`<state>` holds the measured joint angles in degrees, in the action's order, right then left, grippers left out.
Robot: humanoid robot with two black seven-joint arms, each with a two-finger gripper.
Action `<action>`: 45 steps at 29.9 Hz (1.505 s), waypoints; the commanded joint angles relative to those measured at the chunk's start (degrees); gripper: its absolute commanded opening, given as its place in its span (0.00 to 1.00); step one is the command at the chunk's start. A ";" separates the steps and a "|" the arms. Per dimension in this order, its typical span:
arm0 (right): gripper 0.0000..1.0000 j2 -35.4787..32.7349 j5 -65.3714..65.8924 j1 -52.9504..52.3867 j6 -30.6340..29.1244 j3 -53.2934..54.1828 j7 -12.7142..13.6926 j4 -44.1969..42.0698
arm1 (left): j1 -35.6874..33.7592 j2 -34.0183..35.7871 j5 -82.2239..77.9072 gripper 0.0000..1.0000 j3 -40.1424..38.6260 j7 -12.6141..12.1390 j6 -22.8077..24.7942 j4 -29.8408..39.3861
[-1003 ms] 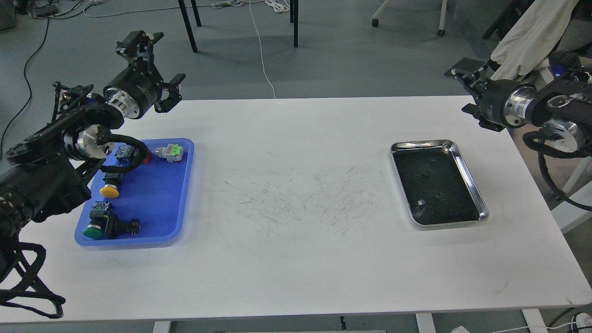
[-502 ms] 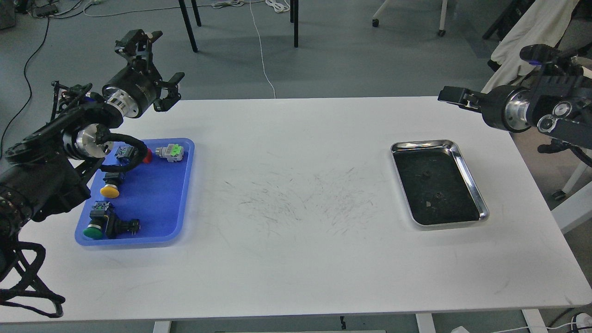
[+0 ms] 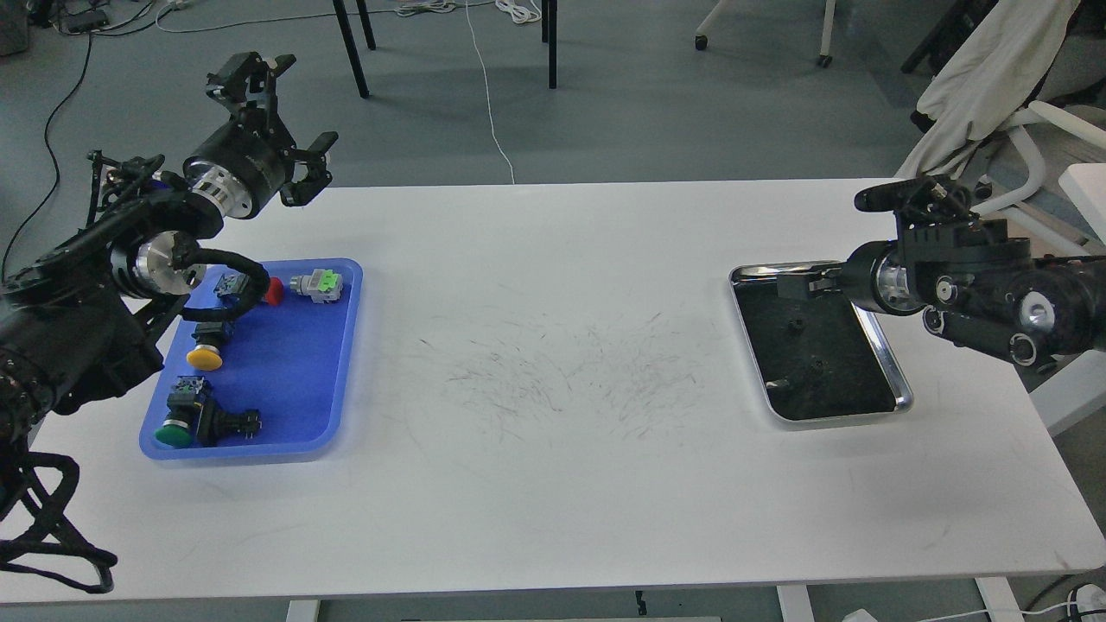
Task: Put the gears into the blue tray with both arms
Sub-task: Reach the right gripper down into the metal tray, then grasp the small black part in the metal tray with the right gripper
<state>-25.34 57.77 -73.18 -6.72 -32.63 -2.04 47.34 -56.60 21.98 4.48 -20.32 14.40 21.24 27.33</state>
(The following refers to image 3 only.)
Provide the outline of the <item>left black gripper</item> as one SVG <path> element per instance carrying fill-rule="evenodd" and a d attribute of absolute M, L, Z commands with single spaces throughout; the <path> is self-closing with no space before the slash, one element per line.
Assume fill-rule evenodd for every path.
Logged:
<path fill-rule="evenodd" d="M 327 154 L 340 133 L 324 131 L 307 149 L 298 149 L 276 111 L 276 76 L 294 63 L 291 53 L 271 59 L 237 53 L 207 75 L 206 95 L 225 106 L 232 121 L 182 163 L 182 176 L 194 185 L 207 176 L 225 176 L 226 187 L 242 196 L 228 206 L 226 217 L 254 218 L 279 189 L 285 207 L 305 207 L 333 180 Z M 293 182 L 296 165 L 307 173 Z"/>

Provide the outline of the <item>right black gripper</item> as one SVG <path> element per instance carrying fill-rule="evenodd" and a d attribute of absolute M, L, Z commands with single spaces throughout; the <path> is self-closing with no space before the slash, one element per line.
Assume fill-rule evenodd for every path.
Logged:
<path fill-rule="evenodd" d="M 843 265 L 791 265 L 778 272 L 778 297 L 810 301 L 842 293 L 873 314 L 906 317 L 908 301 L 893 303 L 880 293 L 881 265 L 896 245 L 890 240 L 862 243 Z"/>

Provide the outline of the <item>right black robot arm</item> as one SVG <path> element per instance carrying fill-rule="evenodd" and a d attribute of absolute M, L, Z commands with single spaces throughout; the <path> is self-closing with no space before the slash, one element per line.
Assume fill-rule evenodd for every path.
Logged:
<path fill-rule="evenodd" d="M 1034 258 L 1027 238 L 981 217 L 971 193 L 945 175 L 860 190 L 855 208 L 893 212 L 896 238 L 782 273 L 779 296 L 842 294 L 873 314 L 921 314 L 929 334 L 1022 367 L 1103 350 L 1103 257 Z"/>

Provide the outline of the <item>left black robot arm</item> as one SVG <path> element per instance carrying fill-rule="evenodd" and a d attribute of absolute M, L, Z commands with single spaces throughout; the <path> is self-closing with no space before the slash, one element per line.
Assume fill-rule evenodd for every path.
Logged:
<path fill-rule="evenodd" d="M 3 571 L 30 574 L 21 556 L 74 556 L 98 576 L 86 584 L 44 578 L 88 594 L 113 590 L 115 554 L 95 547 L 66 517 L 79 464 L 30 449 L 46 415 L 121 397 L 163 369 L 157 341 L 176 318 L 225 324 L 252 311 L 272 288 L 263 265 L 202 247 L 226 218 L 250 219 L 273 197 L 303 207 L 327 188 L 324 131 L 300 149 L 276 111 L 276 79 L 292 54 L 237 53 L 207 77 L 206 94 L 229 111 L 182 163 L 163 157 L 115 160 L 100 153 L 86 227 L 3 280 L 3 514 L 17 502 L 27 530 L 3 540 Z"/>

